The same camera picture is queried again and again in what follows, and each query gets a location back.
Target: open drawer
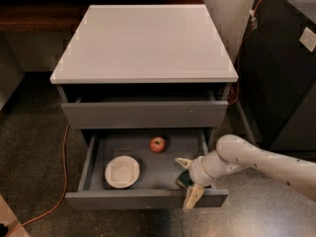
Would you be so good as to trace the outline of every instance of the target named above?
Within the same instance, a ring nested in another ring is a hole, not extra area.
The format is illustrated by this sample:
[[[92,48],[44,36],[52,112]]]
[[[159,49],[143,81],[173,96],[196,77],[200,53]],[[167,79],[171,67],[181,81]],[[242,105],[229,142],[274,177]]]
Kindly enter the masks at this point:
[[[164,135],[167,147],[161,154],[149,149],[153,136]],[[130,129],[94,135],[77,193],[68,193],[68,202],[77,209],[137,209],[182,207],[186,191],[177,184],[184,169],[175,158],[194,159],[207,153],[202,129]],[[111,188],[105,180],[107,163],[127,155],[140,165],[140,176],[129,188]],[[221,206],[227,191],[205,189],[197,206]]]
[[[207,84],[72,87],[75,97],[61,107],[80,129],[220,127],[228,106],[215,100]]]

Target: red apple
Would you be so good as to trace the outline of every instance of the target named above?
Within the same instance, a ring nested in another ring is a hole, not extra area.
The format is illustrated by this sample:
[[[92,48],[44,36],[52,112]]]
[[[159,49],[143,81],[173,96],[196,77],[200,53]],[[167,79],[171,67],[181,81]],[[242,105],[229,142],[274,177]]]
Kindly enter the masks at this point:
[[[150,149],[154,153],[160,154],[162,153],[166,148],[166,140],[163,137],[153,137],[150,140]]]

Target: plate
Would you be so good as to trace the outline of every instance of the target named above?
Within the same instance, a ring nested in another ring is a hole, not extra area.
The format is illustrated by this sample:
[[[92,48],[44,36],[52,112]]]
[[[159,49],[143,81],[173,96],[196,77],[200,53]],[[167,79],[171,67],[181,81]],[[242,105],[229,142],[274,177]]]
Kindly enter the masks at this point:
[[[130,156],[119,156],[113,159],[105,171],[110,186],[124,189],[134,184],[139,177],[139,164]]]

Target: orange cable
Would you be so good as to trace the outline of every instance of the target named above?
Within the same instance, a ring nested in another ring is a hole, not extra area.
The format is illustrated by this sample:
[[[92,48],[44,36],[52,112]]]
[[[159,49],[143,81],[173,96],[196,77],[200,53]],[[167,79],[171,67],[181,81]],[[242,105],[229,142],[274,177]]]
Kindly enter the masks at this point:
[[[254,14],[253,14],[253,17],[255,17],[256,13],[257,13],[257,10],[259,8],[259,5],[263,2],[264,0],[259,0],[258,3],[256,4],[255,6],[255,9],[254,9]],[[239,45],[239,49],[238,49],[238,54],[237,54],[237,68],[236,68],[236,71],[237,73],[239,72],[239,61],[240,61],[240,49],[244,43],[244,41],[248,38],[248,36],[251,34],[251,31],[252,31],[252,26],[250,26],[250,31],[248,32],[248,34],[243,38],[243,40],[241,41],[241,44]],[[233,105],[237,102],[238,100],[238,95],[239,95],[239,83],[238,81],[236,83],[234,83],[230,89],[230,92],[229,92],[229,96],[227,98],[228,100],[228,104],[229,105]]]
[[[63,201],[63,198],[65,197],[66,195],[66,192],[67,192],[67,184],[68,184],[68,174],[67,174],[67,164],[66,164],[66,141],[67,141],[67,135],[68,135],[68,131],[69,131],[69,127],[70,127],[70,124],[66,127],[66,130],[65,130],[65,134],[64,134],[64,138],[63,138],[63,172],[64,172],[64,188],[63,188],[63,193],[62,193],[62,196],[60,198],[60,200],[58,201],[58,203],[52,208],[50,209],[49,211],[33,218],[33,219],[30,219],[29,221],[19,225],[18,227],[14,228],[11,232],[9,232],[8,234],[8,237],[10,235],[12,235],[14,232],[16,232],[18,229],[20,229],[21,227],[24,227],[38,219],[41,219],[47,215],[49,215],[50,213],[52,213],[53,211],[55,211],[61,204],[61,202]]]

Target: black cabinet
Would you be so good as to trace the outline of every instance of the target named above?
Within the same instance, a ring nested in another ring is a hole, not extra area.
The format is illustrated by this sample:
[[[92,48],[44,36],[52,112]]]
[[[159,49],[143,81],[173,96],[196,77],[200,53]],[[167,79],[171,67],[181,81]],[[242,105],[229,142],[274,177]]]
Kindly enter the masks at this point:
[[[316,33],[301,10],[315,14],[316,0],[295,5],[264,0],[240,55],[241,90],[270,150],[316,150],[316,53],[299,41],[306,27]]]

